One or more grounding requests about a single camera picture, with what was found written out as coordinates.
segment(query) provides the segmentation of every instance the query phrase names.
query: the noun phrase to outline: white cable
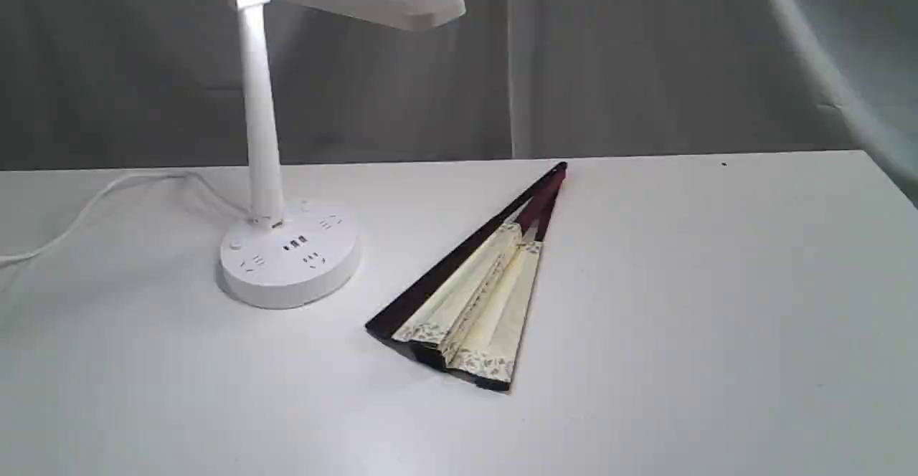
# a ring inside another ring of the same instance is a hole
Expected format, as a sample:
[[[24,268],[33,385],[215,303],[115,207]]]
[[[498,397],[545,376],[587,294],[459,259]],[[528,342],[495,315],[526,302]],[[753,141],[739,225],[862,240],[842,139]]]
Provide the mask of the white cable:
[[[92,209],[92,207],[95,206],[102,199],[102,197],[104,197],[106,194],[111,192],[112,189],[117,188],[117,186],[121,185],[121,183],[125,182],[126,180],[131,180],[131,179],[184,179],[184,178],[187,178],[187,176],[193,176],[194,178],[200,180],[208,189],[210,189],[210,192],[212,192],[215,196],[217,196],[217,198],[219,198],[220,201],[223,201],[223,204],[229,205],[229,207],[232,207],[233,209],[239,209],[239,211],[247,212],[247,210],[242,208],[242,206],[238,204],[234,204],[234,202],[229,201],[229,199],[226,199],[225,197],[221,196],[219,192],[217,192],[217,190],[214,189],[214,187],[211,186],[209,182],[207,182],[206,178],[201,176],[200,173],[197,173],[194,171],[127,173],[125,175],[119,176],[118,178],[115,178],[114,180],[106,184],[104,188],[99,189],[99,192],[95,193],[95,195],[91,199],[89,199],[88,202],[86,202],[86,205],[82,206],[82,209],[80,209],[80,213],[76,215],[76,218],[73,219],[71,224],[68,225],[66,230],[60,235],[58,235],[58,237],[50,240],[46,244],[43,244],[41,247],[36,248],[35,250],[29,251],[29,252],[23,252],[22,254],[8,254],[7,256],[0,256],[0,267],[9,266],[10,264],[19,263],[20,261],[31,260],[33,257],[39,256],[39,254],[43,254],[44,252],[51,250],[53,247],[55,247],[55,245],[65,240],[65,238],[68,237],[68,235],[70,235],[73,232],[73,230],[76,229],[76,227],[78,227],[80,222],[82,222],[83,219],[86,217],[86,215],[89,214],[90,209]]]

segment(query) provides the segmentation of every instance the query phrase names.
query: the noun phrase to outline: lamp base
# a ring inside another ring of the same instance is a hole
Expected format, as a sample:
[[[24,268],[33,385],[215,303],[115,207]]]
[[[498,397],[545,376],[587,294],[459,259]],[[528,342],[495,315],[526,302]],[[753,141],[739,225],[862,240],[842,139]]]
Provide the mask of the lamp base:
[[[220,245],[229,290],[244,303],[289,309],[310,303],[344,285],[360,265],[355,223],[324,201],[299,199],[285,205],[285,220],[271,229],[243,221]]]

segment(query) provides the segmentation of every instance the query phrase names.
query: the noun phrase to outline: white table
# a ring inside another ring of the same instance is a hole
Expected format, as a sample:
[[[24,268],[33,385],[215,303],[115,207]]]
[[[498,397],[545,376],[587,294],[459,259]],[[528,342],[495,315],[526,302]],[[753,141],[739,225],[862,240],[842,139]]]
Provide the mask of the white table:
[[[365,257],[285,312],[217,287],[235,214],[198,182],[115,192],[0,272],[0,473],[918,473],[918,211],[863,153],[572,161],[509,395],[364,332],[551,165],[289,166]],[[0,174],[4,251],[114,175]]]

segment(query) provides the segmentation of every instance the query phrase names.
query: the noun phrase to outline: white desk lamp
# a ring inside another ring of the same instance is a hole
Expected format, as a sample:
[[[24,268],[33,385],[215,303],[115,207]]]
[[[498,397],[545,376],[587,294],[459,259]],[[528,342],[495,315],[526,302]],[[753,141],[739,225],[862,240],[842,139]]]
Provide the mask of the white desk lamp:
[[[327,295],[350,279],[360,264],[360,242],[354,223],[334,204],[284,199],[262,12],[269,1],[235,0],[252,209],[224,238],[220,264],[230,290],[244,302],[286,309]],[[465,14],[463,0],[286,1],[410,31]]]

